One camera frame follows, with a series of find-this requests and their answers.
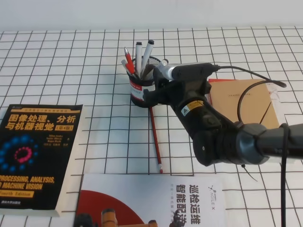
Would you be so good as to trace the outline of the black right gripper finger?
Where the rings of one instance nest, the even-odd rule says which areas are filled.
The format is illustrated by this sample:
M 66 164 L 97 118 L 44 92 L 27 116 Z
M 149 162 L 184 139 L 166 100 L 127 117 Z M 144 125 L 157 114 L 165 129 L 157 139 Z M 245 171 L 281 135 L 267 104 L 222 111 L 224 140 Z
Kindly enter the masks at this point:
M 166 104 L 166 91 L 164 88 L 149 91 L 145 89 L 143 91 L 143 99 L 148 107 L 154 107 L 158 104 Z

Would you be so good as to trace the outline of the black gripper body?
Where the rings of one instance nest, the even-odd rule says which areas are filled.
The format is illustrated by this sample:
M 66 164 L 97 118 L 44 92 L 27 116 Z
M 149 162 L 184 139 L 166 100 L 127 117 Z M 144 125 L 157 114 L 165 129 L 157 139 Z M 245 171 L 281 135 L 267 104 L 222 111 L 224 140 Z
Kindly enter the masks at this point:
M 163 81 L 165 104 L 170 105 L 193 140 L 236 137 L 237 128 L 208 102 L 207 82 Z

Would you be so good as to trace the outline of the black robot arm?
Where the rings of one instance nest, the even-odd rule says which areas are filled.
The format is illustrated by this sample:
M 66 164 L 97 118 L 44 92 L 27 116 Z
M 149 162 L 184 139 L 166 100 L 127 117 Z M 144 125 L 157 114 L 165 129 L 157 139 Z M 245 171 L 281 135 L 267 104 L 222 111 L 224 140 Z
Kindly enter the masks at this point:
M 301 159 L 303 126 L 282 124 L 267 129 L 259 123 L 232 122 L 215 110 L 205 95 L 208 76 L 221 67 L 210 63 L 179 64 L 153 70 L 155 90 L 144 90 L 144 101 L 172 108 L 193 141 L 198 162 L 260 165 L 270 157 Z

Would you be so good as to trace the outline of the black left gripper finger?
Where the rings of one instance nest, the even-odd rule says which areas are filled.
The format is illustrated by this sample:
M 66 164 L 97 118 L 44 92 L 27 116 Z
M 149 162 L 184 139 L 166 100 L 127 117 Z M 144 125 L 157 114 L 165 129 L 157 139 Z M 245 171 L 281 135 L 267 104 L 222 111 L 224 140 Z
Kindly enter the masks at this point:
M 158 68 L 153 69 L 153 79 L 155 84 L 155 90 L 160 90 L 164 88 L 169 82 Z

